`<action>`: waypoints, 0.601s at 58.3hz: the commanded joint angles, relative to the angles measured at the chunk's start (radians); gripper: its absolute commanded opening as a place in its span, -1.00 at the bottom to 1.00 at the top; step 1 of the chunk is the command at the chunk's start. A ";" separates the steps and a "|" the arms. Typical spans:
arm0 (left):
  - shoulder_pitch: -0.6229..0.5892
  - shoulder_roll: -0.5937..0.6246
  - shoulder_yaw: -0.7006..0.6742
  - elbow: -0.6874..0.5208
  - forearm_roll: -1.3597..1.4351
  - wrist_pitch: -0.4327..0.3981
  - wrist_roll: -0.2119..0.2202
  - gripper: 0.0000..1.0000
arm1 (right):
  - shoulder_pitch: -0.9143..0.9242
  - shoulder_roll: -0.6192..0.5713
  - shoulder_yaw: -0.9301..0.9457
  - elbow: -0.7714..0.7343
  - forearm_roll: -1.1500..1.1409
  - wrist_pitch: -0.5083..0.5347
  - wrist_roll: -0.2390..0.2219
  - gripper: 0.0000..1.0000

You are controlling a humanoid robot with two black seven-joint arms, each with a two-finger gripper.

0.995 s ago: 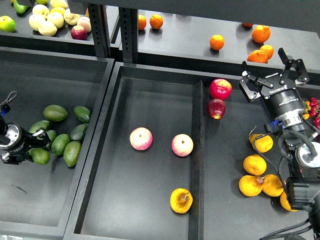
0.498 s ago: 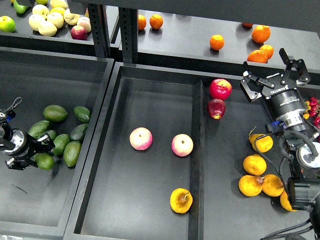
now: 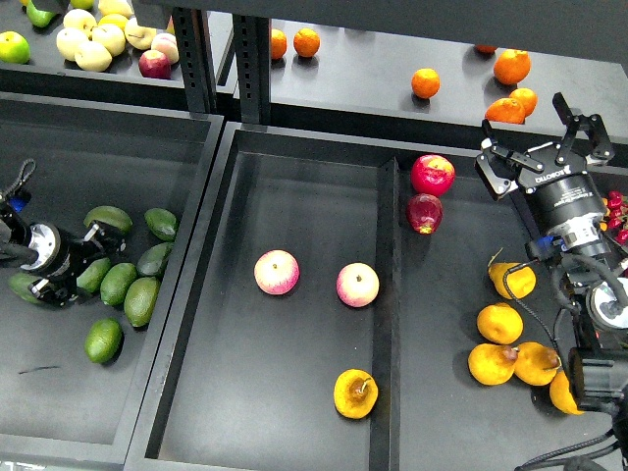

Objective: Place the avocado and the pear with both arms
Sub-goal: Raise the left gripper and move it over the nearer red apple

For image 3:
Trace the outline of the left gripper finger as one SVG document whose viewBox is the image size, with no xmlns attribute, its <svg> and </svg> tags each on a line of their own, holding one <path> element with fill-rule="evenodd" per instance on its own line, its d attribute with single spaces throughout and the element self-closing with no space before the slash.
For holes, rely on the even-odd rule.
<svg viewBox="0 0 628 471">
<path fill-rule="evenodd" d="M 28 290 L 37 300 L 56 307 L 64 307 L 79 296 L 75 279 L 51 281 L 36 278 L 28 285 Z"/>
<path fill-rule="evenodd" d="M 88 223 L 86 234 L 73 241 L 73 254 L 81 260 L 97 260 L 122 254 L 127 248 L 123 232 L 103 221 Z"/>
</svg>

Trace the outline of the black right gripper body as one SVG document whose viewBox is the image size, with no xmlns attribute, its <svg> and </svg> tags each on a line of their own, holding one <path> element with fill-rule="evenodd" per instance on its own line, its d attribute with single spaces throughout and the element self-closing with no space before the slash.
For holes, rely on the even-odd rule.
<svg viewBox="0 0 628 471">
<path fill-rule="evenodd" d="M 558 143 L 549 142 L 524 153 L 530 160 L 517 183 L 543 236 L 564 240 L 599 240 L 605 214 L 586 159 L 569 153 L 561 156 Z"/>
</svg>

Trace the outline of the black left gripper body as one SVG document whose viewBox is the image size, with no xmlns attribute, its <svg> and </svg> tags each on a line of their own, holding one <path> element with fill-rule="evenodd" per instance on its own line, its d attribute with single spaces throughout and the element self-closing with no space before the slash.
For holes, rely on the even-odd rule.
<svg viewBox="0 0 628 471">
<path fill-rule="evenodd" d="M 50 223 L 33 223 L 28 229 L 27 248 L 34 255 L 22 268 L 66 289 L 76 289 L 86 257 L 85 240 Z"/>
</svg>

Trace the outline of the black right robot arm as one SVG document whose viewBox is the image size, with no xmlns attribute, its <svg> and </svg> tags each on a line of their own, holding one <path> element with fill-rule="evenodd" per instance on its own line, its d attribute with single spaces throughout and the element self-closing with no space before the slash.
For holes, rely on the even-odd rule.
<svg viewBox="0 0 628 471">
<path fill-rule="evenodd" d="M 602 231 L 606 207 L 590 174 L 614 156 L 602 117 L 582 115 L 561 93 L 553 107 L 564 137 L 523 152 L 494 138 L 490 121 L 475 169 L 495 200 L 511 195 L 531 234 L 528 262 L 544 264 L 559 305 L 570 316 L 575 344 L 559 354 L 576 406 L 609 415 L 614 443 L 627 450 L 626 258 Z"/>
</svg>

